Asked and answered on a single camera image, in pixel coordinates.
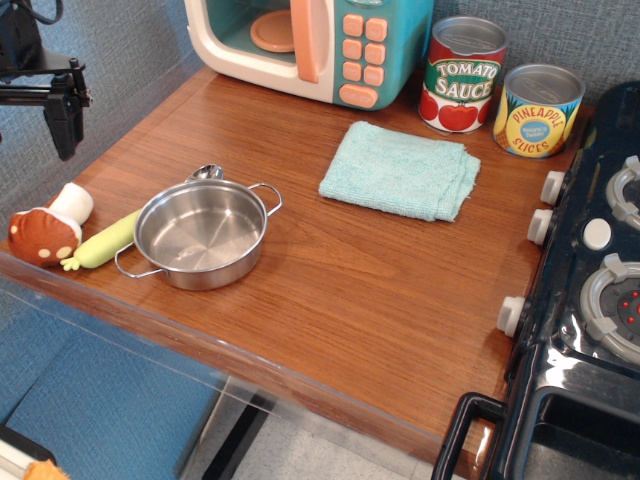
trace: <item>orange button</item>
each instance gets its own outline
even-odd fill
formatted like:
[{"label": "orange button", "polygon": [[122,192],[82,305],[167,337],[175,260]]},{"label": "orange button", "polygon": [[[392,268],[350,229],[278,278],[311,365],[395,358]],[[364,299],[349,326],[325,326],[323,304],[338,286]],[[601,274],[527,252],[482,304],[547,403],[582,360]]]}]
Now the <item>orange button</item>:
[{"label": "orange button", "polygon": [[373,88],[348,83],[340,88],[340,98],[349,105],[372,108],[378,101],[378,92]]},{"label": "orange button", "polygon": [[357,62],[344,62],[342,76],[352,82],[359,82],[362,78],[362,65]]},{"label": "orange button", "polygon": [[384,68],[368,65],[364,69],[364,83],[379,87],[384,83]]},{"label": "orange button", "polygon": [[384,18],[372,18],[367,21],[367,38],[374,42],[383,42],[387,38],[388,23]]},{"label": "orange button", "polygon": [[342,54],[351,60],[362,58],[362,42],[347,38],[342,42]]},{"label": "orange button", "polygon": [[382,65],[387,55],[387,49],[380,43],[368,43],[364,49],[364,58],[374,65]]},{"label": "orange button", "polygon": [[364,33],[364,18],[352,13],[342,19],[342,30],[351,37],[359,37]]}]

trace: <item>oven door handle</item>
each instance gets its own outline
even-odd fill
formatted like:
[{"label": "oven door handle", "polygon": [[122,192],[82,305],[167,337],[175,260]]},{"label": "oven door handle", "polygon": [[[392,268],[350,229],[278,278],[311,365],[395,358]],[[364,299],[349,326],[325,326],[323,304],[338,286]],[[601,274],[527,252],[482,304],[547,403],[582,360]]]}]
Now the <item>oven door handle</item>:
[{"label": "oven door handle", "polygon": [[447,436],[433,467],[431,480],[450,480],[458,463],[460,452],[475,419],[483,419],[496,425],[494,439],[505,418],[506,405],[480,393],[466,393],[456,407]]},{"label": "oven door handle", "polygon": [[311,0],[291,0],[291,26],[298,77],[305,82],[318,83],[318,67],[313,46],[314,22]]}]

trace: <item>folded towel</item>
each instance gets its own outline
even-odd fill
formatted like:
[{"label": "folded towel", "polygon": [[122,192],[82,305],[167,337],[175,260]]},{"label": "folded towel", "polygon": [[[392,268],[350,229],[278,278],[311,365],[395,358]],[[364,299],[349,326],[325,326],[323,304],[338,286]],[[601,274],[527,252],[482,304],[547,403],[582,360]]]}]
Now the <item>folded towel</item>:
[{"label": "folded towel", "polygon": [[480,160],[464,145],[356,122],[320,183],[320,195],[422,220],[452,222]]}]

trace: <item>gray wall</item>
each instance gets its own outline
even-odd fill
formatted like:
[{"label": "gray wall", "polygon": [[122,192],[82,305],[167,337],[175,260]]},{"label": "gray wall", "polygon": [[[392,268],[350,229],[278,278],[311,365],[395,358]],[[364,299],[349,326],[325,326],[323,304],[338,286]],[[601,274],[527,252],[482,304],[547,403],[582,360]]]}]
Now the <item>gray wall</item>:
[{"label": "gray wall", "polygon": [[[54,0],[32,4],[53,17]],[[41,108],[0,106],[0,238],[14,212],[55,195],[202,67],[186,25],[183,0],[64,0],[58,23],[38,24],[45,48],[86,63],[93,103],[84,110],[85,139],[65,162]],[[50,77],[14,83],[48,85]]]},{"label": "gray wall", "polygon": [[[52,14],[54,0],[33,5]],[[87,64],[94,102],[85,110],[85,140],[61,162],[40,108],[0,107],[0,238],[13,212],[44,203],[202,65],[189,42],[183,0],[64,5],[62,20],[40,32],[46,48]],[[531,62],[577,70],[587,103],[640,78],[638,0],[436,0],[436,21],[455,14],[491,19],[509,32],[504,71]]]}]

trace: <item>white knob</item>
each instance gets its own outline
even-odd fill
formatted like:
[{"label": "white knob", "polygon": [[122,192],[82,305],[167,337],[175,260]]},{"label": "white knob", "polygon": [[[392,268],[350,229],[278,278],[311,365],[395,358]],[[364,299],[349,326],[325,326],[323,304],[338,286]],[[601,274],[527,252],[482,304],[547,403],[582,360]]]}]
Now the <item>white knob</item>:
[{"label": "white knob", "polygon": [[498,315],[498,330],[504,332],[507,337],[513,337],[524,308],[524,298],[505,297]]},{"label": "white knob", "polygon": [[547,179],[544,181],[544,185],[542,186],[540,200],[553,207],[558,201],[562,182],[564,182],[563,172],[549,172],[547,174]]},{"label": "white knob", "polygon": [[547,236],[547,231],[549,230],[549,224],[551,223],[552,215],[553,210],[538,209],[534,212],[531,223],[529,223],[529,232],[527,233],[527,238],[536,245],[542,245],[544,243],[544,239]]},{"label": "white knob", "polygon": [[611,227],[606,220],[594,218],[584,227],[582,240],[589,249],[594,251],[602,250],[611,241]]}]

